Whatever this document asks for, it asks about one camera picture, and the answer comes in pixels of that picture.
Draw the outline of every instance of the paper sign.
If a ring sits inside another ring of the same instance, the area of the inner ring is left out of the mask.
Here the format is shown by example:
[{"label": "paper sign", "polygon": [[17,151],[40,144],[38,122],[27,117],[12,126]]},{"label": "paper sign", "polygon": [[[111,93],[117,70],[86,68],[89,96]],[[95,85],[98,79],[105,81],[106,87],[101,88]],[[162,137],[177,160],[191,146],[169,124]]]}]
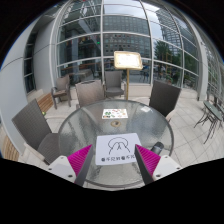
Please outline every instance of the paper sign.
[{"label": "paper sign", "polygon": [[96,141],[96,165],[136,162],[135,144],[141,145],[136,133],[98,136]]},{"label": "paper sign", "polygon": [[142,107],[141,110],[144,112],[152,111],[149,107]]},{"label": "paper sign", "polygon": [[128,118],[126,109],[104,109],[102,119]]}]

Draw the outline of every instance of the chair leg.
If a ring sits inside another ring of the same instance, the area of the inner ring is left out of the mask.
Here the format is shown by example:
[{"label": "chair leg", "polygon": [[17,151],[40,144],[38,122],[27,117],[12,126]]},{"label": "chair leg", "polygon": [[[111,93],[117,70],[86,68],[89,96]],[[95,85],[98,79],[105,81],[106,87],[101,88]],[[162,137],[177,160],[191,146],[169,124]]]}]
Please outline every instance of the chair leg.
[{"label": "chair leg", "polygon": [[56,104],[56,101],[55,101],[54,97],[53,97],[53,102],[54,102],[54,108],[57,110],[57,104]]},{"label": "chair leg", "polygon": [[68,93],[68,105],[71,107],[71,95]]}]

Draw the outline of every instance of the table top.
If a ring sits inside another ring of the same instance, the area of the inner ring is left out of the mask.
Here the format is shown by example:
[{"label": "table top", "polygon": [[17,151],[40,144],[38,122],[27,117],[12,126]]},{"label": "table top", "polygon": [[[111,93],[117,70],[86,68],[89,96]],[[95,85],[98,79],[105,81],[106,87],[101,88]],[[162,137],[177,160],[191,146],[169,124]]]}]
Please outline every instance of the table top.
[{"label": "table top", "polygon": [[218,111],[218,109],[217,109],[214,105],[210,104],[210,103],[209,103],[208,101],[206,101],[206,100],[205,100],[203,103],[204,103],[204,105],[208,108],[208,110],[209,110],[212,114],[214,114],[214,116],[216,116],[217,119],[219,119],[220,121],[222,120],[222,115],[221,115],[220,111]]},{"label": "table top", "polygon": [[[104,100],[82,107],[70,114],[59,130],[61,154],[69,156],[77,150],[92,144],[92,158],[86,181],[103,187],[127,187],[142,183],[137,162],[99,166],[95,163],[97,136],[137,133],[141,145],[151,149],[159,142],[164,145],[160,155],[171,155],[173,131],[165,117],[155,109],[141,110],[145,104],[127,100]],[[128,118],[116,119],[119,127],[114,127],[114,119],[102,119],[104,109],[126,109]]]}]

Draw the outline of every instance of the chair back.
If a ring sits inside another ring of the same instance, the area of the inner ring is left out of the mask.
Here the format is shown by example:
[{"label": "chair back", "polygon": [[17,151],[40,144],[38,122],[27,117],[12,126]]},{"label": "chair back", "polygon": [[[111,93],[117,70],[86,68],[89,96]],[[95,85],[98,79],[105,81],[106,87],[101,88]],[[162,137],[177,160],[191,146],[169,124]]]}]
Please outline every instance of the chair back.
[{"label": "chair back", "polygon": [[52,133],[36,99],[32,100],[17,113],[12,118],[12,122],[27,144],[36,150],[45,136]]},{"label": "chair back", "polygon": [[105,99],[101,80],[80,82],[75,87],[80,107]]},{"label": "chair back", "polygon": [[119,87],[121,88],[122,71],[107,71],[105,72],[106,88]]},{"label": "chair back", "polygon": [[175,109],[181,89],[163,82],[154,81],[149,106],[166,117]]},{"label": "chair back", "polygon": [[63,77],[57,78],[56,87],[57,87],[58,91],[65,90],[66,84],[68,84],[69,82],[70,82],[69,75],[65,75]]}]

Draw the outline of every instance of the glass window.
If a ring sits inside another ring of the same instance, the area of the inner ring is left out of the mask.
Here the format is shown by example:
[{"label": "glass window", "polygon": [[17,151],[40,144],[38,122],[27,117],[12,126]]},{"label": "glass window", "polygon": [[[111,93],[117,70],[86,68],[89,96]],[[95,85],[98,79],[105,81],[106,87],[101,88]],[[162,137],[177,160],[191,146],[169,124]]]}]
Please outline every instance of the glass window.
[{"label": "glass window", "polygon": [[182,27],[179,26],[179,29],[180,29],[180,33],[195,45],[194,37]]},{"label": "glass window", "polygon": [[198,74],[198,61],[187,53],[184,53],[184,59],[185,68],[195,74]]},{"label": "glass window", "polygon": [[33,44],[26,45],[25,58],[33,57],[33,46],[34,46]]},{"label": "glass window", "polygon": [[153,40],[154,59],[182,66],[182,50],[163,41]]},{"label": "glass window", "polygon": [[68,7],[68,12],[74,11],[76,9],[84,8],[86,6],[100,5],[101,3],[102,3],[101,0],[91,0],[91,1],[76,1],[75,0]]},{"label": "glass window", "polygon": [[195,58],[198,57],[197,48],[187,41],[185,38],[182,38],[184,44],[184,50],[187,51],[189,54],[193,55]]},{"label": "glass window", "polygon": [[104,16],[104,31],[127,31],[149,35],[148,22],[144,19],[137,19],[129,16]]},{"label": "glass window", "polygon": [[58,45],[59,64],[101,56],[100,35],[75,38]]},{"label": "glass window", "polygon": [[161,15],[167,16],[169,18],[172,18],[170,13],[165,9],[165,7],[163,7],[162,5],[153,3],[153,4],[149,4],[149,3],[143,3],[145,9],[159,13]]},{"label": "glass window", "polygon": [[149,37],[142,37],[133,34],[107,33],[104,34],[104,56],[114,56],[114,51],[138,52],[144,58],[151,58],[151,44]]},{"label": "glass window", "polygon": [[142,5],[138,0],[104,0],[104,4],[132,5],[142,8]]},{"label": "glass window", "polygon": [[60,27],[59,41],[93,32],[100,32],[100,16],[80,19]]},{"label": "glass window", "polygon": [[182,80],[182,69],[159,62],[154,62],[153,78],[155,80],[160,80],[161,82],[180,87]]},{"label": "glass window", "polygon": [[132,6],[104,5],[103,13],[131,15],[131,16],[146,19],[145,12],[143,9],[132,7]]},{"label": "glass window", "polygon": [[25,86],[26,86],[26,92],[29,93],[32,90],[35,89],[35,83],[34,83],[34,77],[33,75],[28,75],[24,77],[25,80]]},{"label": "glass window", "polygon": [[187,89],[197,90],[198,76],[193,75],[192,73],[185,71],[184,72],[183,87],[187,88]]},{"label": "glass window", "polygon": [[32,73],[32,58],[24,60],[24,75]]},{"label": "glass window", "polygon": [[170,27],[171,29],[175,30],[176,32],[178,32],[176,24],[174,23],[173,20],[168,19],[165,16],[162,16],[158,13],[154,13],[151,11],[147,11],[148,14],[148,18],[150,21],[156,22],[156,23],[161,23],[165,26]]},{"label": "glass window", "polygon": [[171,44],[181,47],[180,36],[178,33],[166,28],[165,26],[161,26],[153,22],[150,23],[150,27],[153,37],[165,40]]},{"label": "glass window", "polygon": [[68,63],[60,66],[58,72],[60,77],[69,74],[71,86],[93,79],[102,80],[101,59]]},{"label": "glass window", "polygon": [[64,15],[62,24],[68,23],[73,20],[89,17],[89,16],[100,15],[101,14],[100,9],[101,9],[101,6],[94,6],[94,7],[85,7],[76,11],[72,11]]},{"label": "glass window", "polygon": [[[151,83],[151,61],[142,59],[143,69],[130,70],[129,71],[129,82],[130,83]],[[122,71],[122,80],[127,81],[127,70],[118,70],[114,68],[114,58],[104,59],[104,70],[105,71]]]}]

